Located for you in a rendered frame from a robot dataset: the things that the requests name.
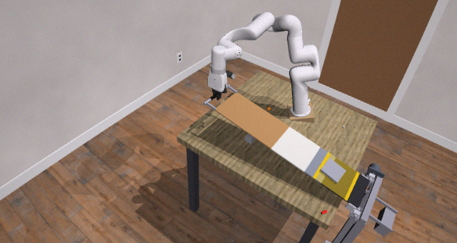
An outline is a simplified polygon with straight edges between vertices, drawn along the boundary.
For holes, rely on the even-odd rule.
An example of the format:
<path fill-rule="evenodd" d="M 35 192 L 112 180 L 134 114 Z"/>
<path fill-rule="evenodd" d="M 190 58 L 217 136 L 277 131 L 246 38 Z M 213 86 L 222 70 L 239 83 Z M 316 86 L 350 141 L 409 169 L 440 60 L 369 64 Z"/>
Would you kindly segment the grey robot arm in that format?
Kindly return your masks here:
<path fill-rule="evenodd" d="M 297 117 L 309 115 L 310 99 L 308 99 L 308 87 L 305 82 L 320 78 L 318 51 L 314 45 L 303 45 L 301 22 L 293 15 L 274 17 L 270 12 L 263 12 L 255 15 L 248 26 L 227 33 L 219 40 L 218 46 L 214 46 L 211 50 L 211 72 L 217 75 L 226 72 L 227 77 L 234 79 L 236 77 L 234 73 L 226 70 L 226 61 L 238 59 L 243 52 L 241 47 L 233 42 L 256 40 L 265 31 L 288 31 L 287 42 L 291 63 L 311 63 L 294 66 L 289 70 L 293 100 L 291 113 Z"/>

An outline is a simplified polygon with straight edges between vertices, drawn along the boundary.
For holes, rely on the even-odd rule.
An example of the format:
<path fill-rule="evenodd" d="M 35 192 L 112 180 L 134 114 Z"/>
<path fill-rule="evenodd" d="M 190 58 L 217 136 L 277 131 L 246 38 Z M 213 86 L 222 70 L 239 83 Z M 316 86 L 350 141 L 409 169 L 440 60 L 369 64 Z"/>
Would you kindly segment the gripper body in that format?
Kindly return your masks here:
<path fill-rule="evenodd" d="M 221 75 L 213 74 L 211 70 L 208 76 L 208 86 L 216 91 L 223 92 L 224 88 L 227 88 L 227 74 L 226 72 Z"/>

